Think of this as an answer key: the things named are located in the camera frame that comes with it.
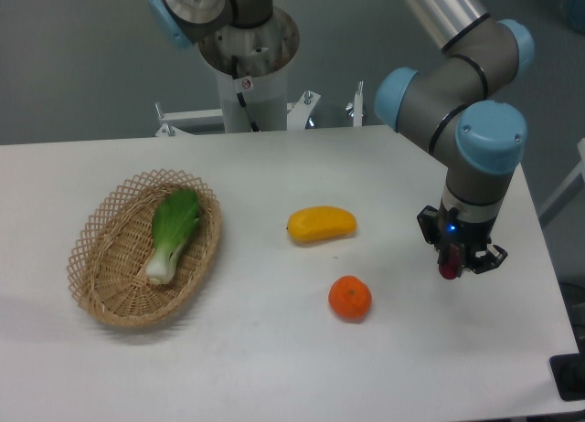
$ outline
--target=metal cylinder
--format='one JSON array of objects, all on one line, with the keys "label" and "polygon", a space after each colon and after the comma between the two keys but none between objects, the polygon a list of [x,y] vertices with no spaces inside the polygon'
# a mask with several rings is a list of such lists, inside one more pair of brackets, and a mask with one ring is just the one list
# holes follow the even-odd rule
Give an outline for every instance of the metal cylinder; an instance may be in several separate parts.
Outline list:
[{"label": "metal cylinder", "polygon": [[272,15],[272,0],[235,0],[237,9],[232,25],[240,28],[261,26]]},{"label": "metal cylinder", "polygon": [[226,0],[165,0],[173,13],[193,24],[205,24],[216,19],[223,11]]},{"label": "metal cylinder", "polygon": [[487,13],[479,0],[406,0],[439,48]]}]

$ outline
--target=white table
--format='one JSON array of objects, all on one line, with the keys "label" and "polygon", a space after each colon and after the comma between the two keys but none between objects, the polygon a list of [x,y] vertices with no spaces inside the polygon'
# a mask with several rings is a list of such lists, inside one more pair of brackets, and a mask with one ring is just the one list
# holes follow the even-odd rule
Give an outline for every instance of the white table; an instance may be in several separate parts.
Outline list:
[{"label": "white table", "polygon": [[[199,175],[224,229],[205,288],[157,332],[80,310],[66,266],[124,179]],[[548,358],[577,351],[521,169],[484,275],[441,278],[416,215],[445,169],[387,127],[0,147],[0,420],[446,421],[580,410]],[[293,211],[341,206],[354,238],[295,246]],[[330,312],[345,274],[366,321]]]}]

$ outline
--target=metal bracket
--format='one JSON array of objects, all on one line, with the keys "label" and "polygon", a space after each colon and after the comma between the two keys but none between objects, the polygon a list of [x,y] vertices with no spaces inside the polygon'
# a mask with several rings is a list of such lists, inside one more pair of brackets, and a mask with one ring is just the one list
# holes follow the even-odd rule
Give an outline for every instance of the metal bracket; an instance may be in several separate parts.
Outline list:
[{"label": "metal bracket", "polygon": [[311,112],[321,95],[307,90],[303,96],[292,106],[292,110],[286,115],[286,129],[288,131],[304,130],[311,117]]},{"label": "metal bracket", "polygon": [[581,157],[580,162],[538,209],[538,220],[542,228],[546,227],[585,185],[585,139],[580,140],[577,148]]},{"label": "metal bracket", "polygon": [[[287,104],[287,111],[289,112],[287,115],[287,130],[304,130],[314,106],[317,105],[320,99],[321,95],[307,90],[296,104]],[[164,113],[160,102],[155,103],[154,106],[156,108],[158,123],[161,125],[155,134],[157,137],[194,135],[190,132],[182,132],[177,127],[192,128],[203,127],[205,125],[220,125],[223,123],[221,109]]]}]

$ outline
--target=woven basket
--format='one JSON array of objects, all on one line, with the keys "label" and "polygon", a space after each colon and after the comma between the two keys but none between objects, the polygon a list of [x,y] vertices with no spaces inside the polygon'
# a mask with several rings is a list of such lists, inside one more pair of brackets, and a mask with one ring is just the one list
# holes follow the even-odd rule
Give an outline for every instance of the woven basket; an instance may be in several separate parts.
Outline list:
[{"label": "woven basket", "polygon": [[[199,225],[168,285],[151,285],[145,263],[154,254],[151,221],[158,205],[178,189],[199,197]],[[69,289],[100,322],[138,327],[173,313],[197,288],[218,248],[219,202],[200,178],[183,171],[152,171],[126,180],[81,231],[69,258]]]}]

